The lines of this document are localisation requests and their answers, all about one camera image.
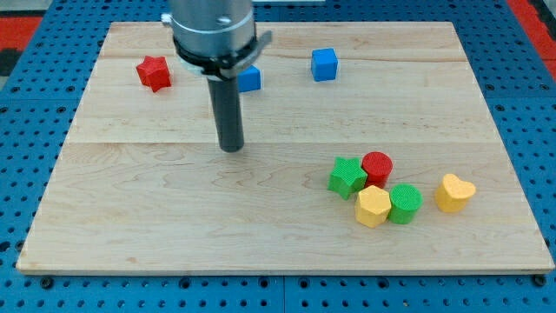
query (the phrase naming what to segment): yellow heart block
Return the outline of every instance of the yellow heart block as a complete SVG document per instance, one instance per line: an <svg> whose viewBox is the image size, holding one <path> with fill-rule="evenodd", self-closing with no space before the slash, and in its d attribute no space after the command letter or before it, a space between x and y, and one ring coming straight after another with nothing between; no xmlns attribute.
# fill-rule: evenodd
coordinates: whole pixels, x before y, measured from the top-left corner
<svg viewBox="0 0 556 313"><path fill-rule="evenodd" d="M441 211L455 213L466 207L476 191L474 184L462 181L454 174L446 174L434 193L434 200Z"/></svg>
<svg viewBox="0 0 556 313"><path fill-rule="evenodd" d="M391 207L390 194L372 185L357 194L355 219L373 228L386 221Z"/></svg>

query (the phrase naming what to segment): green block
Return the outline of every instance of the green block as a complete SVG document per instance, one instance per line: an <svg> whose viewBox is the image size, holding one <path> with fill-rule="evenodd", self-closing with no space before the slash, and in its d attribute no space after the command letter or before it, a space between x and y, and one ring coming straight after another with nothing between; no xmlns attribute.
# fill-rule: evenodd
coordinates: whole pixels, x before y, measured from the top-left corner
<svg viewBox="0 0 556 313"><path fill-rule="evenodd" d="M407 224L414 220L415 213L423 204L423 196L413 185L401 183L390 190L392 209L388 219L392 223Z"/></svg>
<svg viewBox="0 0 556 313"><path fill-rule="evenodd" d="M335 191L344 200L348 200L352 193L363 189L366 180L367 173L361 168L359 158L336 157L334 169L330 173L328 181L328 190Z"/></svg>

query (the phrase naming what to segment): blue cube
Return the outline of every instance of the blue cube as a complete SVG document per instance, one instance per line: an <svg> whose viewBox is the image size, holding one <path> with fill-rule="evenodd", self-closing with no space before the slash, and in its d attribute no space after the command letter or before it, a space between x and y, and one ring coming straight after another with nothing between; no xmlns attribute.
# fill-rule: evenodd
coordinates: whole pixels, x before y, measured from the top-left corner
<svg viewBox="0 0 556 313"><path fill-rule="evenodd" d="M251 65L238 77L240 92L259 90L261 88L261 71Z"/></svg>
<svg viewBox="0 0 556 313"><path fill-rule="evenodd" d="M316 82L336 79L338 58L334 48L313 50L311 57L311 72Z"/></svg>

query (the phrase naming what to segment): red star block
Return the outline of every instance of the red star block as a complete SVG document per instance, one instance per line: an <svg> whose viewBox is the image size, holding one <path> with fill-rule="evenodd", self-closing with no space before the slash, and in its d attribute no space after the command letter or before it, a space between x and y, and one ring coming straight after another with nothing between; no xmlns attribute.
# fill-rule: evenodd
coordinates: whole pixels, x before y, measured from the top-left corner
<svg viewBox="0 0 556 313"><path fill-rule="evenodd" d="M367 172L365 188L374 185L384 189L388 176L392 172L392 160L382 152L370 152L363 157L363 170Z"/></svg>
<svg viewBox="0 0 556 313"><path fill-rule="evenodd" d="M141 78L141 83L150 86L153 92L157 92L162 87L170 87L170 72L164 57L146 56L143 62L137 65L137 74Z"/></svg>

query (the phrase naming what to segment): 3d printed block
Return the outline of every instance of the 3d printed block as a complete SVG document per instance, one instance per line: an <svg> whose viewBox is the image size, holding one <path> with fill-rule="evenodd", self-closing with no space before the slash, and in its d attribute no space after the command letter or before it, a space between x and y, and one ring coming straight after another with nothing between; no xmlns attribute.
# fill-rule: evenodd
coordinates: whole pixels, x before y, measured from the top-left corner
<svg viewBox="0 0 556 313"><path fill-rule="evenodd" d="M370 186L357 195L355 219L368 227L376 227L388 217L391 208L390 195L376 186Z"/></svg>
<svg viewBox="0 0 556 313"><path fill-rule="evenodd" d="M316 82L336 79L338 58L334 48L313 50L311 57L311 72Z"/></svg>
<svg viewBox="0 0 556 313"><path fill-rule="evenodd" d="M345 159L336 157L334 169L330 173L328 190L335 191L345 200L349 196L363 189L367 173L361 169L359 158Z"/></svg>
<svg viewBox="0 0 556 313"><path fill-rule="evenodd" d="M454 213L463 210L475 192L472 183L464 182L454 174L446 174L434 193L434 200L441 211Z"/></svg>
<svg viewBox="0 0 556 313"><path fill-rule="evenodd" d="M363 157L361 167L367 172L365 187L370 185L384 188L392 172L392 160L382 152L370 152Z"/></svg>
<svg viewBox="0 0 556 313"><path fill-rule="evenodd" d="M423 196L413 185L401 183L390 190L392 209L388 219L392 223L411 223L423 204Z"/></svg>
<svg viewBox="0 0 556 313"><path fill-rule="evenodd" d="M259 90L261 88L261 71L251 65L237 77L237 81L240 92Z"/></svg>
<svg viewBox="0 0 556 313"><path fill-rule="evenodd" d="M146 56L143 62L137 65L137 74L141 78L141 83L149 86L153 92L172 85L170 82L170 72L164 57Z"/></svg>

